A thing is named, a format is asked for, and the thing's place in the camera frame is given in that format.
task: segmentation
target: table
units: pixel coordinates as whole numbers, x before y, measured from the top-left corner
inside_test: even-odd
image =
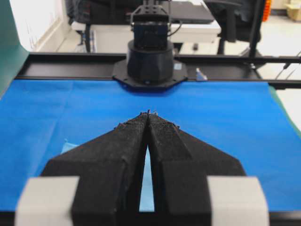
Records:
[[[194,5],[203,5],[207,8],[202,0],[190,1]],[[172,32],[178,26],[178,24],[173,24],[171,26]],[[84,31],[86,29],[85,24],[78,22],[73,22],[71,27],[77,31]],[[94,31],[95,51],[98,53],[126,53],[128,42],[134,38],[130,25],[91,25],[91,30]],[[220,32],[221,27],[216,20],[210,24],[183,24],[179,32],[171,37],[171,41],[180,43],[210,43],[214,42]]]

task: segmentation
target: green fabric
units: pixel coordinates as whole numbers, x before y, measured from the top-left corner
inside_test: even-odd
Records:
[[[291,120],[290,116],[288,115],[288,113],[286,112],[283,103],[281,102],[281,100],[279,99],[276,90],[274,87],[269,87],[269,91],[271,93],[271,96],[274,98],[274,100],[276,101],[276,103],[278,103],[278,105],[280,106],[280,108],[282,108],[282,110],[284,111],[284,113],[286,114],[287,120],[289,121],[289,123],[291,124],[291,126],[294,128],[294,130],[296,131],[296,133],[298,134],[298,136],[301,138],[301,131],[298,129],[298,127],[296,127],[295,123]]]
[[[21,46],[9,0],[0,0],[0,98],[28,57]]]

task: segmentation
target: white wall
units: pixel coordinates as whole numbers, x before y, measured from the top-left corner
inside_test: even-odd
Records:
[[[58,48],[69,29],[63,0],[10,0],[10,4],[20,42],[28,51]]]

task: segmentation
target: floor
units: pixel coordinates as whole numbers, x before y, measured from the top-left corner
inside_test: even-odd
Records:
[[[301,51],[301,23],[293,22],[286,16],[270,16],[261,27],[261,41],[258,50],[265,56],[295,56]],[[58,52],[84,52],[82,46],[78,46],[79,35],[70,31],[66,40],[60,46]],[[197,51],[192,50],[193,43],[184,43],[181,54],[216,54],[219,38],[213,43],[199,43]],[[248,47],[247,42],[237,41],[226,43],[226,55],[238,55]],[[282,70],[284,64],[267,64],[259,69],[264,79],[275,79]],[[301,66],[292,64],[283,71],[279,79],[286,79],[290,75],[291,80],[301,80]],[[278,90],[277,94],[283,102],[290,118],[301,130],[301,90],[286,89]]]

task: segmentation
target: black cylindrical base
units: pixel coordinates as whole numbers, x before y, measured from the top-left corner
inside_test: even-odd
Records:
[[[173,76],[173,44],[168,41],[165,50],[140,50],[134,41],[128,43],[127,73],[143,83],[160,83]]]

